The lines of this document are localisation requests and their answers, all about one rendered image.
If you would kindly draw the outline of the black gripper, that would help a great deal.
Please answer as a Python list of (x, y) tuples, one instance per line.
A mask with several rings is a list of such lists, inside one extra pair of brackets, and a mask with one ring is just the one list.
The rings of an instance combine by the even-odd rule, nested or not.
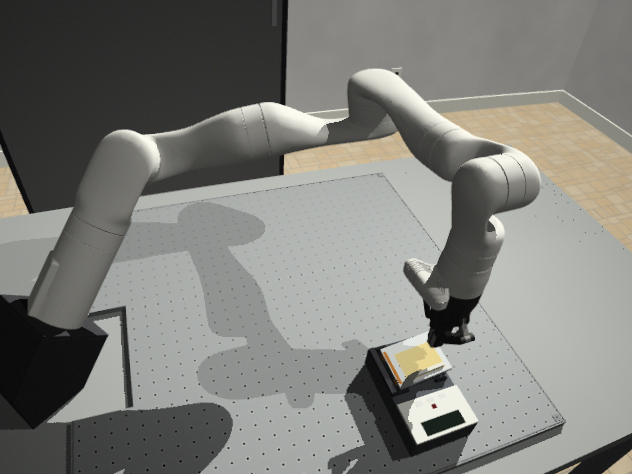
[[(430, 348), (437, 348), (443, 344), (462, 345), (475, 340), (474, 334), (468, 332), (467, 324), (470, 321), (470, 313), (477, 306), (481, 296), (482, 294), (466, 300), (450, 296), (447, 307), (440, 311), (432, 308), (430, 310), (430, 306), (423, 300), (425, 316), (430, 319), (427, 339)], [(459, 329), (452, 333), (453, 328), (448, 327)]]

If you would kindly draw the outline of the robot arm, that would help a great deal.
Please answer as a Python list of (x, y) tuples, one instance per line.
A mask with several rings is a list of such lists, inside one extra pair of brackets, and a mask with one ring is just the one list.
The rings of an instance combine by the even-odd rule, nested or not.
[(536, 199), (541, 188), (536, 165), (524, 153), (445, 119), (390, 71), (354, 74), (347, 98), (349, 116), (339, 119), (266, 102), (145, 138), (130, 130), (105, 136), (28, 298), (28, 315), (63, 329), (83, 326), (146, 186), (190, 171), (375, 140), (397, 131), (416, 159), (452, 182), (452, 225), (437, 265), (408, 259), (406, 278), (437, 311), (447, 307), (449, 294), (465, 300), (480, 296), (505, 236), (493, 215)]

